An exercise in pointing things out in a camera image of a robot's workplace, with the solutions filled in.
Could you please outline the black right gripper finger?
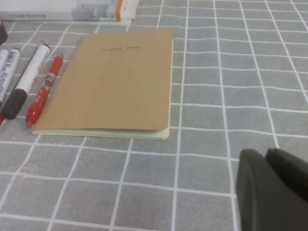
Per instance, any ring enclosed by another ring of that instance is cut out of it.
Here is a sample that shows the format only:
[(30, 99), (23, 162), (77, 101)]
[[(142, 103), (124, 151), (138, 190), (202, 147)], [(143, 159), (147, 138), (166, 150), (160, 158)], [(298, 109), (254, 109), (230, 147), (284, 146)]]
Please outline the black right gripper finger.
[(284, 150), (243, 149), (236, 195), (243, 231), (308, 229), (308, 163)]

